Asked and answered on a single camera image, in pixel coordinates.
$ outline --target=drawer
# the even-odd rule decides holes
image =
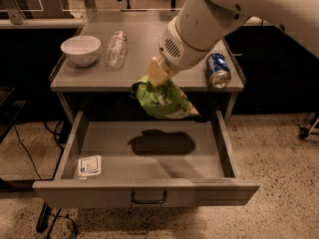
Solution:
[[[78,112],[55,179],[38,195],[60,208],[245,205],[259,188],[239,177],[221,111],[193,120],[92,121]],[[78,160],[102,157],[80,179]]]

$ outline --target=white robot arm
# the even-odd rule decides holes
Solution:
[[[319,58],[319,0],[187,0],[159,39],[149,80],[156,87],[196,65],[224,36],[256,16]]]

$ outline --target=green bag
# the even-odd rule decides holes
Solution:
[[[132,94],[150,116],[160,120],[199,116],[198,111],[185,93],[171,80],[154,88],[149,82],[148,76],[144,76],[133,84]]]

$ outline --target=floor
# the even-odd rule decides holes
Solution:
[[[319,136],[298,137],[311,115],[232,116],[228,133],[240,177],[261,187],[246,206],[194,208],[62,209],[78,238],[318,238]],[[48,122],[54,129],[57,121]],[[16,125],[43,178],[60,153],[41,122]],[[2,174],[36,178],[12,129],[0,145]],[[0,194],[0,238],[44,238],[36,232],[43,201],[34,192]],[[69,238],[72,223],[58,218],[51,238]]]

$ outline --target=clear plastic bottle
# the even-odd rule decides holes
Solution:
[[[106,52],[106,64],[112,68],[119,68],[124,64],[128,48],[128,38],[125,32],[117,31],[112,36]]]

